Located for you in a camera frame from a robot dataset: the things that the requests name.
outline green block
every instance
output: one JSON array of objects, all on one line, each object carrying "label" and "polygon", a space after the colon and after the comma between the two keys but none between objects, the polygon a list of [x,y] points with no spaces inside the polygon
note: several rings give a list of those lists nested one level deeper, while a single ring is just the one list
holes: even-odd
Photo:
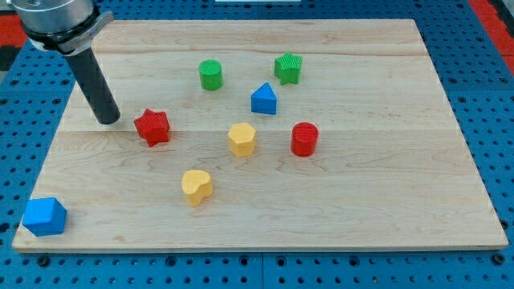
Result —
[{"label": "green block", "polygon": [[215,91],[223,86],[222,64],[214,59],[208,59],[198,66],[202,87],[208,91]]},{"label": "green block", "polygon": [[302,57],[286,52],[275,59],[275,76],[280,79],[280,84],[298,84],[302,71]]}]

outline plastic block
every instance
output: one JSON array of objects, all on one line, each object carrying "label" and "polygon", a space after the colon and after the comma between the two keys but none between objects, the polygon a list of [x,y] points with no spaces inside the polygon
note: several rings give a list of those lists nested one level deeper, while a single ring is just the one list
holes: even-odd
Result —
[{"label": "plastic block", "polygon": [[215,91],[223,86],[222,64],[214,59],[208,59],[198,66],[202,87],[208,91]]},{"label": "plastic block", "polygon": [[254,153],[256,131],[248,123],[234,124],[228,132],[228,143],[231,152],[238,157],[248,157]]},{"label": "plastic block", "polygon": [[149,147],[160,142],[169,141],[169,121],[166,112],[145,110],[143,116],[134,120],[139,136],[144,138]]},{"label": "plastic block", "polygon": [[198,206],[204,197],[213,192],[212,178],[208,172],[202,170],[189,170],[182,177],[182,191],[189,206]]},{"label": "plastic block", "polygon": [[318,128],[311,123],[301,122],[292,129],[291,150],[298,157],[308,157],[316,151]]},{"label": "plastic block", "polygon": [[23,225],[36,237],[62,234],[66,213],[66,209],[54,197],[29,200]]},{"label": "plastic block", "polygon": [[276,95],[269,83],[263,84],[251,95],[251,112],[276,114]]},{"label": "plastic block", "polygon": [[275,76],[280,79],[280,84],[298,84],[302,71],[302,57],[286,52],[275,59]]}]

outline wooden table surface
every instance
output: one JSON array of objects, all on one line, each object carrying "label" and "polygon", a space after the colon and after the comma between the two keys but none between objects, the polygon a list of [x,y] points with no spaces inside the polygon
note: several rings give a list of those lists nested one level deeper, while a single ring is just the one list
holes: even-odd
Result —
[{"label": "wooden table surface", "polygon": [[[20,252],[490,250],[508,240],[414,21],[116,21],[95,50],[122,118],[96,123],[75,87],[32,198],[57,197],[65,232]],[[300,84],[273,60],[304,57]],[[225,85],[201,89],[217,59]],[[276,116],[250,113],[269,82]],[[133,120],[167,112],[153,148]],[[251,157],[228,149],[231,125],[257,130]],[[292,126],[320,130],[316,153],[289,149]],[[203,169],[214,194],[191,208],[182,174]]]}]

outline blue pyramid block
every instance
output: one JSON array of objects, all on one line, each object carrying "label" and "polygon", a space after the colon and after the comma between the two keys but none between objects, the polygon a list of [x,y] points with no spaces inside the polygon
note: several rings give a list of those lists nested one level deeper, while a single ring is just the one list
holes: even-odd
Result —
[{"label": "blue pyramid block", "polygon": [[62,234],[66,213],[66,209],[54,197],[29,200],[23,225],[36,237]]},{"label": "blue pyramid block", "polygon": [[251,95],[251,112],[276,114],[276,95],[269,83],[263,84]]}]

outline yellow hexagonal block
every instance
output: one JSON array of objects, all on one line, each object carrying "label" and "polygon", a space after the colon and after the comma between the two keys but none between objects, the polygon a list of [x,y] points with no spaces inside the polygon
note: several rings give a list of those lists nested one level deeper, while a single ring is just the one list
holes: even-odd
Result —
[{"label": "yellow hexagonal block", "polygon": [[198,206],[204,197],[213,192],[212,179],[208,172],[202,170],[189,170],[182,177],[182,191],[189,206]]},{"label": "yellow hexagonal block", "polygon": [[248,123],[234,124],[228,132],[228,146],[238,157],[247,157],[254,153],[256,131]]}]

